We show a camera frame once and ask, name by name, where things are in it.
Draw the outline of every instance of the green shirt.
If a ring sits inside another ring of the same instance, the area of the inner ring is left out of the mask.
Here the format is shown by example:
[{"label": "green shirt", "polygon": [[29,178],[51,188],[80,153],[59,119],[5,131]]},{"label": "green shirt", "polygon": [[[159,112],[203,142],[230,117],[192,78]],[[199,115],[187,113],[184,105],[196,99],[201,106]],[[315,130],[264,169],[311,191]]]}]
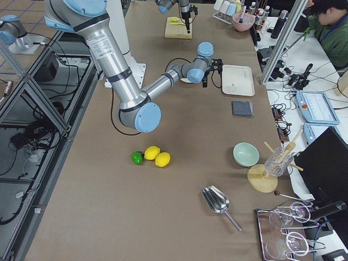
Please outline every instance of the green shirt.
[{"label": "green shirt", "polygon": [[[322,26],[315,16],[308,19],[310,29],[314,29],[314,36],[320,41],[324,38],[331,26]],[[334,31],[323,39],[321,46],[332,64],[338,68],[348,66],[348,18],[346,18]]]}]

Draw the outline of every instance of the white table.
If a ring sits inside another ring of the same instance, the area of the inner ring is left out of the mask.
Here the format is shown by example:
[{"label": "white table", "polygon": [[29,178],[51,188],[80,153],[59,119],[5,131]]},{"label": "white table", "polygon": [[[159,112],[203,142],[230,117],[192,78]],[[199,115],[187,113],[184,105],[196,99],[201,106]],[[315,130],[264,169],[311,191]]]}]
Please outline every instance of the white table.
[{"label": "white table", "polygon": [[[277,21],[277,17],[269,17],[268,18],[268,26],[273,27]],[[257,49],[266,48],[272,45],[275,45],[277,39],[272,39],[271,33],[260,33],[261,41],[258,42]],[[289,38],[286,41],[286,45],[290,46],[301,33],[292,32]],[[304,91],[325,91],[326,95],[329,99],[339,100],[348,102],[348,99],[343,96],[337,96],[333,90],[336,87],[336,82],[339,79],[338,74],[336,73],[335,68],[331,64],[329,58],[325,54],[324,50],[320,46],[319,42],[313,35],[313,31],[306,37],[306,40],[300,39],[293,47],[287,51],[287,53],[281,58],[285,61],[286,67],[289,67],[293,72],[304,73],[308,64],[312,63],[313,67],[310,72],[313,72],[309,75],[308,80],[310,80],[309,84],[303,89]],[[303,124],[306,122],[300,110],[297,108],[297,103],[295,98],[292,99],[292,104],[290,107],[290,101],[285,99],[285,92],[280,92],[283,90],[283,85],[286,85],[288,78],[284,77],[284,83],[282,79],[278,78],[277,81],[268,82],[266,84],[266,88],[268,91],[268,97],[270,104],[280,104],[285,103],[287,107],[293,108],[294,110],[288,110],[285,113],[285,120],[292,124],[290,127],[291,133],[289,134],[289,140],[292,140],[294,136],[298,133],[298,131],[303,127]],[[347,106],[347,103],[338,102],[330,100],[333,108],[341,108]],[[340,124],[337,125],[338,130],[340,131],[341,137],[345,142],[348,142],[348,113],[347,109],[343,110],[335,110]],[[305,135],[302,134],[296,141],[296,148],[293,150],[294,152],[303,151],[307,147],[307,142]],[[291,182],[293,184],[294,192],[299,195],[301,198],[305,198],[308,193],[306,186],[303,183],[301,175],[299,172],[294,169],[291,174]],[[324,253],[329,253],[337,249],[345,249],[346,252],[348,250],[345,248],[341,240],[338,238],[337,234],[334,233],[332,235],[320,238],[320,242],[326,244],[326,249],[317,252],[317,260],[322,260],[320,257]]]}]

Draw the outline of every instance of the bowl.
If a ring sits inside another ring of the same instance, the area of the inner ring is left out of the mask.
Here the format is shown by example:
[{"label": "bowl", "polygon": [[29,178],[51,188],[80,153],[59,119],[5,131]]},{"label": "bowl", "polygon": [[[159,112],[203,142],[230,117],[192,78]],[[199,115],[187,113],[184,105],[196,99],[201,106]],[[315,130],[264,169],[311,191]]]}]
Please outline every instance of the bowl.
[{"label": "bowl", "polygon": [[250,167],[259,161],[259,152],[250,143],[242,142],[233,149],[234,160],[243,167]]},{"label": "bowl", "polygon": [[255,16],[245,13],[243,17],[243,23],[239,23],[240,16],[241,16],[241,13],[236,13],[232,16],[233,27],[239,32],[244,32],[249,30],[252,27],[252,25],[255,23]]}]

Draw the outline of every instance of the white tray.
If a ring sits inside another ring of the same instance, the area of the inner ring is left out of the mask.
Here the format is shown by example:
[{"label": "white tray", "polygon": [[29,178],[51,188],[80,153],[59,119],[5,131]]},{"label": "white tray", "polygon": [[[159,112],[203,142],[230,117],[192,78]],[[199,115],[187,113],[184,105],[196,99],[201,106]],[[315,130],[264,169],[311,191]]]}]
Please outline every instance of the white tray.
[{"label": "white tray", "polygon": [[255,94],[251,68],[238,65],[222,66],[222,92],[228,95]]}]

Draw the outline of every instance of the pink bowl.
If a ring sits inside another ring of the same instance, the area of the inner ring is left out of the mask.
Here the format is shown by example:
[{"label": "pink bowl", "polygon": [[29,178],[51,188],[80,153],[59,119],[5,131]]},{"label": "pink bowl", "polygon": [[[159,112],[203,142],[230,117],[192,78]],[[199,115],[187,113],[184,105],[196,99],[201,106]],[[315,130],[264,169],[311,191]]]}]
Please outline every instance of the pink bowl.
[{"label": "pink bowl", "polygon": [[236,13],[232,16],[233,26],[239,32],[244,32],[249,30],[252,27],[252,25],[255,23],[255,16],[245,13],[243,18],[243,23],[239,23],[240,15],[241,13]]}]

